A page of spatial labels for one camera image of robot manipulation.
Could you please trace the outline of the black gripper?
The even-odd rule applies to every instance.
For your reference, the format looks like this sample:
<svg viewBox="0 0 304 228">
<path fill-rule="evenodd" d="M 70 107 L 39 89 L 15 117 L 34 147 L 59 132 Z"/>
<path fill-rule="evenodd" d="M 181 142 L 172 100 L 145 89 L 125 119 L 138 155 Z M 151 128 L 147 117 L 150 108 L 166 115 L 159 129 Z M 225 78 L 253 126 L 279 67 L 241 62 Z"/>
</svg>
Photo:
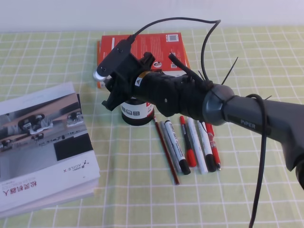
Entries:
<svg viewBox="0 0 304 228">
<path fill-rule="evenodd" d="M 145 52 L 143 57 L 137 59 L 133 54 L 122 62 L 122 64 L 105 80 L 105 87 L 110 92 L 107 100 L 102 105 L 109 111 L 133 97 L 135 80 L 144 71 L 149 71 L 155 61 L 150 52 Z"/>
</svg>

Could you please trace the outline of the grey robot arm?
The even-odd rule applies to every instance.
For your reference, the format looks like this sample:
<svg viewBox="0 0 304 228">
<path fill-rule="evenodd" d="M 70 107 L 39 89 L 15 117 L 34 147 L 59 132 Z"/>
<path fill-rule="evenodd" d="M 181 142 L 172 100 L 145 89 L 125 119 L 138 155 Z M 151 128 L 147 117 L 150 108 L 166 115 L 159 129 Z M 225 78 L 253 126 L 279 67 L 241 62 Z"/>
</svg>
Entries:
<svg viewBox="0 0 304 228">
<path fill-rule="evenodd" d="M 255 94 L 237 96 L 228 86 L 201 79 L 174 55 L 169 58 L 184 75 L 151 71 L 153 57 L 148 52 L 141 59 L 132 54 L 109 54 L 94 73 L 110 91 L 103 105 L 113 110 L 135 97 L 155 105 L 166 117 L 182 114 L 212 125 L 234 123 L 280 142 L 287 169 L 295 171 L 303 184 L 303 105 L 265 100 Z"/>
</svg>

